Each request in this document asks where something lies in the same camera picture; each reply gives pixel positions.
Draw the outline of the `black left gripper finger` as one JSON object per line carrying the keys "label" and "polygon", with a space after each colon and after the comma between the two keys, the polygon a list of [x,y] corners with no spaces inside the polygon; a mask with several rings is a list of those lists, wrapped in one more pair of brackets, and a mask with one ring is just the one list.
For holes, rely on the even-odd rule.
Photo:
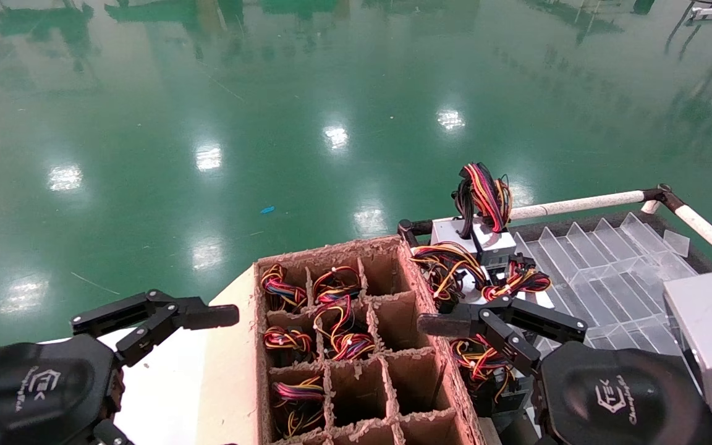
{"label": "black left gripper finger", "polygon": [[179,329],[203,330],[235,326],[237,306],[207,306],[200,297],[175,298],[148,290],[72,318],[74,335],[99,337],[120,329],[134,330],[116,344],[121,367],[132,367]]}

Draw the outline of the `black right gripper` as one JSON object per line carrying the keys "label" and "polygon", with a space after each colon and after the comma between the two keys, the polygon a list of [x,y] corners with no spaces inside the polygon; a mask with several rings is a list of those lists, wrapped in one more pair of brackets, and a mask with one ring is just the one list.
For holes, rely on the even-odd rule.
{"label": "black right gripper", "polygon": [[708,409],[684,361],[568,342],[542,359],[536,419],[556,444],[692,444]]}

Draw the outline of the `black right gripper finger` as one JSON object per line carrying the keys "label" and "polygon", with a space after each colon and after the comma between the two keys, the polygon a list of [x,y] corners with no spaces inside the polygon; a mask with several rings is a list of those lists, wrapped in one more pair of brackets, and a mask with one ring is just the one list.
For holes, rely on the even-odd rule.
{"label": "black right gripper finger", "polygon": [[458,306],[448,315],[422,313],[418,316],[419,332],[428,336],[483,336],[515,369],[524,375],[536,375],[540,352],[515,328],[564,344],[582,343],[588,325],[575,316],[515,297],[502,297],[483,306]]}

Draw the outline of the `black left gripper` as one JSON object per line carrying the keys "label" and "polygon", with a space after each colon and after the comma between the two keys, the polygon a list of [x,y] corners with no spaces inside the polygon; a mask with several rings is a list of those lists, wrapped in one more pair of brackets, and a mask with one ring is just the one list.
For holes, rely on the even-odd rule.
{"label": "black left gripper", "polygon": [[0,444],[134,444],[113,418],[121,364],[93,336],[0,347]]}

